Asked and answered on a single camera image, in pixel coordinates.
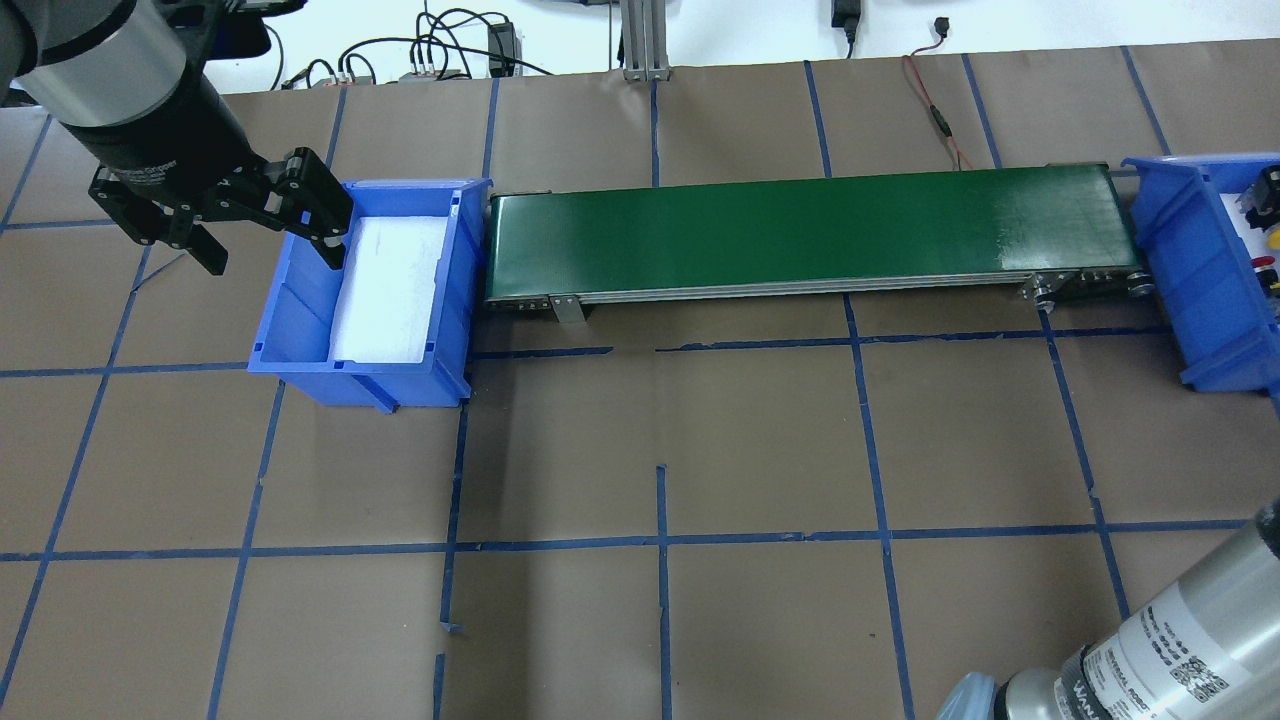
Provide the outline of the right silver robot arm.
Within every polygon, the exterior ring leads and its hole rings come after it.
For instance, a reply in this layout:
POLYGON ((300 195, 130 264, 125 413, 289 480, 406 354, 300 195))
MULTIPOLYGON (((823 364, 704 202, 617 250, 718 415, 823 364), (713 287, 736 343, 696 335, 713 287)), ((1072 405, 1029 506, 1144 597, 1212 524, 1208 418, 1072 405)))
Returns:
POLYGON ((1059 669, 965 675, 942 719, 1275 719, 1279 516, 1263 506, 1059 669))

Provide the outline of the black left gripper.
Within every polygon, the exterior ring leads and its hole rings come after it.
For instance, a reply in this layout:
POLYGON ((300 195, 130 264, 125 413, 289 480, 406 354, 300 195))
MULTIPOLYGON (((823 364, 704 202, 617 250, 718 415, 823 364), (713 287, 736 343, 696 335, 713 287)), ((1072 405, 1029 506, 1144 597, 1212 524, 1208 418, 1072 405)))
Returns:
POLYGON ((317 241, 317 255, 332 270, 346 264, 344 234, 353 200, 312 149, 294 149, 280 161, 252 158, 209 188, 179 193, 173 187, 127 183, 99 167, 90 197, 137 243, 178 243, 210 275, 223 275, 229 254, 198 223, 252 222, 317 241), (191 219, 179 231, 178 217, 191 219))

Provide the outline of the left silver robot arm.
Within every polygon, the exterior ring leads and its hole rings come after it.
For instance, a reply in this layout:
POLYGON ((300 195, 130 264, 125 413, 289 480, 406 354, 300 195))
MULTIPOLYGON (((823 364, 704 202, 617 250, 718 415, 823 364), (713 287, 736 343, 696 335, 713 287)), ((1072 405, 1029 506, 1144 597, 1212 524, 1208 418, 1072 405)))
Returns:
POLYGON ((212 222, 306 238, 334 270, 353 202, 307 147, 269 161, 204 73, 265 53, 265 19, 298 1, 5 1, 3 79, 15 81, 99 161, 90 197, 138 245, 220 275, 212 222))

